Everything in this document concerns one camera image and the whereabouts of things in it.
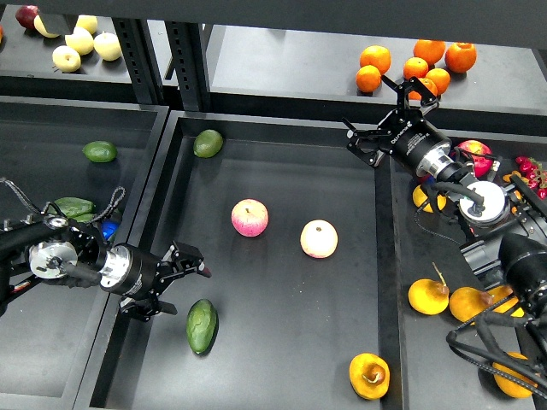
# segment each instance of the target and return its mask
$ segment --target black tray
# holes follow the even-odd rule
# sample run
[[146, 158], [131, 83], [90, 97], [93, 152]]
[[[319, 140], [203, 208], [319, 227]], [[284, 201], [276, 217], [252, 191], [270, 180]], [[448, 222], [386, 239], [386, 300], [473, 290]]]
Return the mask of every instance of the black tray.
[[[547, 142], [544, 138], [525, 137], [509, 134], [488, 134], [483, 132], [446, 132], [454, 144], [466, 139], [478, 139], [487, 144], [503, 161], [498, 172], [504, 174], [518, 169], [514, 158], [526, 155], [538, 161], [547, 161]], [[393, 209], [397, 220], [401, 248], [401, 279], [403, 297], [409, 286], [419, 278], [438, 279], [432, 262], [444, 274], [450, 291], [462, 286], [483, 289], [482, 283], [473, 275], [460, 253], [459, 245], [450, 240], [433, 236], [415, 223], [416, 206], [412, 202], [412, 191], [417, 183], [399, 166], [394, 167]], [[438, 232], [464, 244], [465, 236], [456, 225], [448, 225], [437, 215], [421, 213], [418, 221], [426, 229]], [[453, 354], [446, 341], [446, 335], [461, 322], [454, 319], [447, 309], [440, 315], [425, 316], [417, 313], [406, 302], [403, 304], [405, 348], [410, 408], [433, 408], [442, 403], [445, 409], [462, 408], [546, 408], [545, 401], [538, 399], [537, 407], [533, 398], [511, 399], [495, 384], [493, 376]], [[532, 357], [534, 352], [526, 335], [515, 335], [513, 329], [493, 326], [494, 334], [505, 351], [522, 352]], [[464, 334], [462, 341], [478, 347], [475, 332]]]
[[[39, 207], [77, 196], [104, 209], [114, 188], [127, 190], [118, 240], [128, 238], [167, 108], [0, 97], [0, 176], [14, 181]], [[81, 150], [104, 139], [116, 160], [89, 162]], [[6, 186], [2, 219], [28, 213]], [[0, 407], [73, 408], [107, 294], [97, 288], [39, 285], [0, 319]]]
[[[198, 159], [193, 137], [206, 128], [219, 130], [226, 143], [217, 156]], [[97, 345], [91, 361], [117, 360], [117, 369], [90, 368], [78, 404], [361, 408], [349, 363], [390, 342], [379, 340], [374, 171], [344, 144], [339, 125], [173, 112], [153, 172], [159, 184], [150, 177], [141, 207], [150, 206], [149, 221], [159, 220], [153, 252], [174, 239], [193, 244], [213, 277], [175, 282], [163, 300], [179, 315], [131, 323], [119, 354], [108, 354], [119, 338]], [[230, 221], [246, 197], [269, 210], [268, 228], [257, 238], [241, 237]], [[314, 219], [330, 221], [339, 235], [336, 252], [322, 261], [299, 243]], [[218, 308], [220, 326], [210, 353], [198, 357], [185, 340], [185, 316], [203, 297]], [[397, 392], [397, 365], [392, 371]]]

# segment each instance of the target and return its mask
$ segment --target green apple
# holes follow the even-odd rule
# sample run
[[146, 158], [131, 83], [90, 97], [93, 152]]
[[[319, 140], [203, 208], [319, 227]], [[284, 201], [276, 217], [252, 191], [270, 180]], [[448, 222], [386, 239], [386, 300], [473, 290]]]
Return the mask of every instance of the green apple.
[[78, 51], [67, 45], [60, 45], [54, 49], [52, 57], [56, 67], [64, 73], [73, 73], [82, 64]]
[[107, 62], [121, 57], [121, 46], [118, 37], [111, 32], [103, 32], [93, 40], [95, 51]]
[[94, 15], [79, 15], [76, 26], [86, 29], [90, 34], [95, 34], [98, 26], [97, 17]]
[[59, 34], [53, 34], [51, 32], [48, 32], [45, 27], [44, 27], [44, 23], [42, 22], [42, 19], [40, 19], [40, 16], [37, 15], [36, 17], [34, 17], [34, 28], [36, 28], [36, 30], [38, 30], [38, 32], [40, 34], [42, 34], [44, 37], [47, 37], [47, 38], [55, 38], [55, 37], [59, 37]]
[[72, 34], [65, 36], [65, 42], [81, 56], [91, 53], [94, 47], [92, 35], [83, 27], [75, 27]]

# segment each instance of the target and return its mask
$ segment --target cable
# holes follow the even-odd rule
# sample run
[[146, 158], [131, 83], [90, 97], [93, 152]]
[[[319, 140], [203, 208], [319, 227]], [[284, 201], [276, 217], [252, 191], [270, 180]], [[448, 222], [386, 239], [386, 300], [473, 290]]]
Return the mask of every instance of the cable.
[[19, 198], [19, 201], [21, 201], [26, 209], [34, 212], [35, 214], [40, 214], [40, 209], [36, 205], [34, 205], [30, 199], [28, 199], [28, 196], [26, 196], [21, 188], [19, 188], [16, 184], [4, 177], [0, 177], [0, 183], [3, 183], [10, 188], [15, 193], [17, 198]]
[[94, 216], [88, 223], [91, 224], [93, 222], [97, 222], [99, 220], [106, 220], [108, 217], [112, 215], [112, 213], [118, 208], [118, 205], [120, 205], [121, 200], [126, 195], [126, 189], [122, 186], [116, 187], [114, 192], [112, 193], [112, 197], [110, 197], [109, 205], [100, 213]]
[[429, 229], [427, 229], [425, 226], [423, 226], [420, 221], [418, 221], [418, 217], [420, 216], [420, 213], [423, 211], [423, 209], [429, 205], [429, 200], [425, 200], [418, 209], [416, 209], [416, 212], [414, 213], [414, 222], [418, 225], [418, 227], [420, 229], [422, 229], [423, 231], [435, 236], [435, 237], [441, 237], [443, 239], [447, 239], [453, 243], [455, 243], [456, 245], [460, 246], [461, 243], [457, 242], [455, 239], [451, 238], [451, 237], [447, 237], [446, 235], [443, 235], [442, 233], [438, 233], [438, 232], [435, 232], [435, 231], [431, 231]]
[[[530, 371], [528, 369], [528, 367], [530, 367], [529, 365], [527, 365], [528, 367], [523, 366], [521, 363], [519, 363], [517, 361], [517, 359], [511, 358], [508, 355], [503, 356], [503, 355], [500, 355], [500, 354], [493, 354], [492, 352], [490, 352], [488, 350], [483, 350], [481, 348], [475, 348], [474, 346], [469, 346], [467, 344], [460, 343], [456, 340], [458, 333], [460, 333], [461, 331], [464, 331], [467, 328], [469, 328], [469, 326], [472, 323], [476, 322], [477, 325], [485, 325], [486, 322], [488, 321], [488, 319], [490, 318], [489, 313], [494, 313], [493, 310], [495, 308], [503, 305], [511, 297], [514, 297], [514, 294], [507, 295], [501, 301], [494, 303], [493, 305], [489, 306], [487, 309], [485, 309], [482, 312], [474, 315], [471, 319], [469, 319], [466, 322], [459, 325], [454, 331], [451, 331], [446, 336], [446, 342], [449, 344], [450, 349], [455, 354], [457, 354], [458, 356], [460, 356], [464, 360], [468, 361], [469, 363], [477, 366], [479, 369], [484, 370], [485, 372], [489, 372], [490, 374], [497, 374], [498, 376], [500, 376], [502, 378], [506, 378], [509, 381], [511, 381], [515, 384], [518, 384], [521, 387], [523, 387], [525, 389], [528, 389], [532, 393], [534, 393], [534, 394], [542, 397], [543, 399], [547, 400], [547, 394], [545, 394], [543, 391], [537, 389], [535, 386], [521, 380], [520, 378], [516, 378], [515, 376], [513, 376], [511, 374], [508, 374], [508, 373], [506, 373], [502, 370], [496, 369], [493, 366], [481, 363], [480, 361], [478, 361], [478, 360], [468, 356], [467, 354], [464, 354], [460, 350], [458, 350], [458, 349], [461, 349], [461, 350], [467, 351], [471, 354], [475, 354], [475, 355], [480, 356], [484, 359], [487, 359], [487, 360], [489, 360], [493, 363], [495, 362], [495, 363], [499, 363], [500, 365], [506, 366], [509, 369], [513, 370], [514, 372], [517, 372], [520, 375], [532, 380], [534, 383], [536, 383], [537, 385], [543, 387], [544, 389], [547, 389], [547, 381], [544, 380], [543, 378], [541, 378], [540, 376], [538, 376], [536, 373]], [[481, 331], [481, 332], [478, 331], [478, 334], [479, 334], [479, 336], [481, 337], [481, 340], [484, 343], [485, 340], [483, 339], [483, 337], [485, 336], [485, 333], [483, 331]]]

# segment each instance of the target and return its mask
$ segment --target green mango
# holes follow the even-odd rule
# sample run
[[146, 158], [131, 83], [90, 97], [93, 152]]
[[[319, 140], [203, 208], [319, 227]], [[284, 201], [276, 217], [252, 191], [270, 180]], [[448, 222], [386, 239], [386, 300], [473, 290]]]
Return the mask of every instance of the green mango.
[[217, 321], [218, 313], [211, 301], [200, 299], [192, 305], [186, 317], [186, 338], [194, 353], [201, 354], [209, 348]]

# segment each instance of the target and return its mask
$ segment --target shelf post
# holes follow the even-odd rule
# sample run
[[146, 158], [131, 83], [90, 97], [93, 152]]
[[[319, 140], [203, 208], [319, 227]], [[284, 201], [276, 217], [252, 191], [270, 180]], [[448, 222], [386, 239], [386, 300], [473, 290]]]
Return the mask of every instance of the shelf post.
[[209, 76], [202, 25], [166, 21], [172, 63], [185, 111], [210, 111]]
[[164, 105], [162, 76], [146, 20], [113, 18], [137, 103]]

